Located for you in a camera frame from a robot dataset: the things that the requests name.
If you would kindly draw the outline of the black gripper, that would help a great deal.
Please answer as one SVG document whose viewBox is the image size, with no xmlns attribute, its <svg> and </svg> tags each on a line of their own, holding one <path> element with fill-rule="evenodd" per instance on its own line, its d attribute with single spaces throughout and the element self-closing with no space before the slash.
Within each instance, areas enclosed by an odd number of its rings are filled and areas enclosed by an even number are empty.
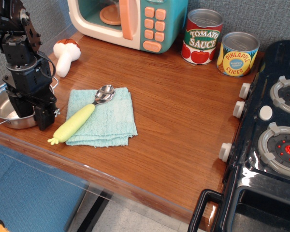
<svg viewBox="0 0 290 232">
<path fill-rule="evenodd" d="M 39 130 L 55 122 L 58 114 L 56 97 L 51 90 L 55 69 L 49 58 L 35 58 L 25 65 L 7 64 L 11 77 L 6 77 L 7 94 L 16 114 L 28 117 L 35 113 Z"/>
</svg>

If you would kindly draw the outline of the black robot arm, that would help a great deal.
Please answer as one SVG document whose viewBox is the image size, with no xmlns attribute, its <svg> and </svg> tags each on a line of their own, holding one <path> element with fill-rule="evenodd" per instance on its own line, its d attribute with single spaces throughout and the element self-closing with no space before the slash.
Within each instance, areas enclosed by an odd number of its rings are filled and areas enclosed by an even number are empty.
<svg viewBox="0 0 290 232">
<path fill-rule="evenodd" d="M 60 110 L 51 87 L 56 68 L 39 50 L 40 37 L 22 1 L 0 0 L 0 51 L 11 73 L 3 77 L 6 92 L 17 116 L 32 116 L 43 131 L 55 122 Z"/>
</svg>

